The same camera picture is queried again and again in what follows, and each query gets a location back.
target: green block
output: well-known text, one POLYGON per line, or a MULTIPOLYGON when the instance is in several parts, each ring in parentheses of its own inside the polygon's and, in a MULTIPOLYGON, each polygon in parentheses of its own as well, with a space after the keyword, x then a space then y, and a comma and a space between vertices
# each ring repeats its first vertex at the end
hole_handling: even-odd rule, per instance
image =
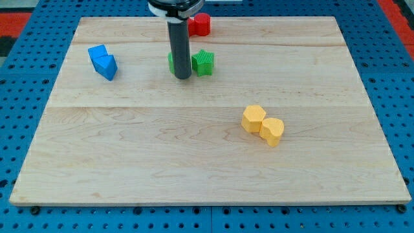
POLYGON ((212 75, 214 68, 214 53, 201 49, 199 53, 191 56, 193 70, 197 76, 212 75))
POLYGON ((168 54, 168 65, 169 65, 169 71, 170 71, 172 74, 175 74, 175 71, 174 71, 174 62, 173 62, 173 55, 172 55, 172 53, 169 53, 169 54, 168 54))

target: wood grain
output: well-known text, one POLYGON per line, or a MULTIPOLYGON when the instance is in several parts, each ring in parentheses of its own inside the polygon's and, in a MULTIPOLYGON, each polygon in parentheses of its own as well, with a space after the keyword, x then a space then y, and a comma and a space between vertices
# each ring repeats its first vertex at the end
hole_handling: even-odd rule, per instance
POLYGON ((12 192, 19 206, 366 205, 411 197, 333 17, 213 18, 168 71, 157 18, 83 18, 12 192), (113 82, 87 48, 105 43, 113 82), (280 118, 278 147, 240 125, 280 118))

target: yellow block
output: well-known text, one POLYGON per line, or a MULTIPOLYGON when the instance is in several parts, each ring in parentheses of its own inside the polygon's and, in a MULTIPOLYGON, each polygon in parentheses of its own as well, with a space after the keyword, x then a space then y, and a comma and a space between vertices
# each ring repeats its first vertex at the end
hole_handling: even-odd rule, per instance
POLYGON ((259 105, 249 105, 243 112, 241 125, 249 133, 257 133, 260 131, 261 122, 265 118, 266 112, 259 105))
POLYGON ((260 127, 260 137, 267 140, 269 146, 277 146, 282 137, 285 125, 282 120, 277 118, 266 118, 260 127))

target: blue block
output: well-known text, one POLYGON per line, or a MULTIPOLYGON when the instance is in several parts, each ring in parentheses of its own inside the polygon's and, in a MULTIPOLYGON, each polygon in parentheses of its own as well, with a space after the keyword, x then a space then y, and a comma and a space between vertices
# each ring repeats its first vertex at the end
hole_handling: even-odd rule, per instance
POLYGON ((116 66, 115 58, 113 55, 106 55, 93 60, 96 72, 104 76, 109 81, 112 81, 118 67, 116 66))
POLYGON ((89 57, 91 58, 93 67, 95 68, 96 71, 98 71, 94 60, 96 58, 100 58, 102 56, 107 56, 108 55, 108 52, 106 51, 105 45, 98 45, 98 46, 95 46, 95 47, 91 47, 91 48, 88 49, 88 53, 89 53, 89 57))

